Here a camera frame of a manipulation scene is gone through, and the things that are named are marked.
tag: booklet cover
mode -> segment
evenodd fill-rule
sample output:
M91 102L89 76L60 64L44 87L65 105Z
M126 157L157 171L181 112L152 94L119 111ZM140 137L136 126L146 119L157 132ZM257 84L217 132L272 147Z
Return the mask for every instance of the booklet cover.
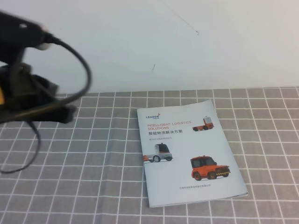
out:
M137 114L150 207L248 194L211 100Z

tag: grid pattern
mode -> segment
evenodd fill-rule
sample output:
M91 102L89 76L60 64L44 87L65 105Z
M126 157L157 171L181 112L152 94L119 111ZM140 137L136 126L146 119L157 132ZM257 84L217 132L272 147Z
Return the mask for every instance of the grid pattern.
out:
M150 209L137 108L208 99L249 196ZM75 105L67 125L36 124L34 165L0 176L0 224L299 223L297 88L90 93ZM1 167L25 164L36 144L25 123L4 124Z

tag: red truck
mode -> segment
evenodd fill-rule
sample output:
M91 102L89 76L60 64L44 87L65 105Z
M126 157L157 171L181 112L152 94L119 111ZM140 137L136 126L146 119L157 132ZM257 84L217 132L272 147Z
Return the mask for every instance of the red truck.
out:
M202 178L210 180L218 176L227 177L230 173L229 166L218 166L210 156L198 156L191 159L192 173L191 176L197 181Z
M212 120L210 117L207 117L205 116L203 118L204 120L204 125L201 125L201 126L196 126L196 127L193 127L193 130L194 131L202 131L202 130L209 130L209 129L212 129L214 127L214 124L212 123Z

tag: vehicle window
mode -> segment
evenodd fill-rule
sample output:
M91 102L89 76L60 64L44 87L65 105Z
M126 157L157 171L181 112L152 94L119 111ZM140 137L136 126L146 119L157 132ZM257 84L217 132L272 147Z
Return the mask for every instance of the vehicle window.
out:
M202 160L193 160L193 167L197 168L197 167L202 167Z
M205 163L207 166L208 165L214 165L215 164L215 162L214 162L214 160L212 159L212 158L208 158L208 159L206 159L206 163Z
M162 153L168 153L169 149L168 149L167 145L159 144L159 151L162 152Z

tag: black wire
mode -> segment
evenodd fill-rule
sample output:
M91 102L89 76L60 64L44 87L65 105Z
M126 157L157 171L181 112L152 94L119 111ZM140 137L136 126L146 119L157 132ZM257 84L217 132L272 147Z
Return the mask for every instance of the black wire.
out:
M87 91L89 90L91 83L92 83L92 72L91 72L87 62L84 60L84 58L77 51L75 51L70 45L68 45L67 43L54 37L52 34L47 33L45 42L46 43L54 43L54 44L62 46L63 48L65 48L69 52L71 52L82 63L83 67L86 70L86 76L87 76L85 86L83 87L83 89L81 89L77 93L75 93L65 99L56 100L54 102L51 102L51 103L43 105L43 106L34 107L34 108L24 110L21 112L15 112L15 113L12 113L11 115L0 118L0 124L6 123L6 122L9 122L12 120L27 120L27 119L30 119L30 117L34 117L34 116L40 115L42 113L47 113L47 112L53 111L63 105L69 104L69 103L75 101L76 99L79 99L81 96L86 94Z
M37 155L38 155L39 151L41 150L41 135L39 134L36 126L34 125L34 123L32 121L26 121L26 123L31 127L34 134L36 134L36 136L37 136L36 151L35 151L33 157L31 158L31 160L25 166L23 166L22 168L15 169L15 170L9 170L9 171L0 169L1 174L13 174L13 173L20 172L20 171L26 169L28 166L30 166L34 162L34 160L36 160Z
M71 52L82 63L83 67L86 70L86 76L87 76L86 84L85 84L85 86L83 87L82 90L78 91L77 93L75 93L72 96L67 97L65 99L62 99L62 100L59 100L59 101L54 101L52 103L49 103L49 104L46 104L46 105L43 105L43 106L31 108L29 110L24 110L22 112L12 113L12 115L10 115L10 116L0 118L0 123L6 123L6 122L9 122L9 121L12 121L12 120L26 120L26 122L31 127L33 132L36 134L37 139L38 139L36 151L35 151L33 157L31 158L31 160L25 166L23 166L22 168L15 169L15 170L10 170L10 171L5 171L5 170L0 169L1 174L12 174L12 173L15 173L15 172L20 172L20 171L26 169L27 167L29 167L34 162L34 160L37 158L37 155L38 155L38 153L41 149L41 136L40 136L36 126L34 125L34 123L32 121L28 121L28 119L30 119L30 117L34 117L34 116L42 114L42 113L47 113L47 112L53 111L53 110L55 110L55 109L57 109L57 108L59 108L63 105L69 104L69 103L75 101L76 99L79 99L81 96L83 96L85 93L87 93L87 91L89 90L89 88L91 86L92 72L91 72L87 62L84 60L84 58L77 51L75 51L67 43L59 40L58 38L54 37L52 34L49 34L49 33L46 34L45 42L54 43L54 44L62 46L63 48L65 48L69 52Z

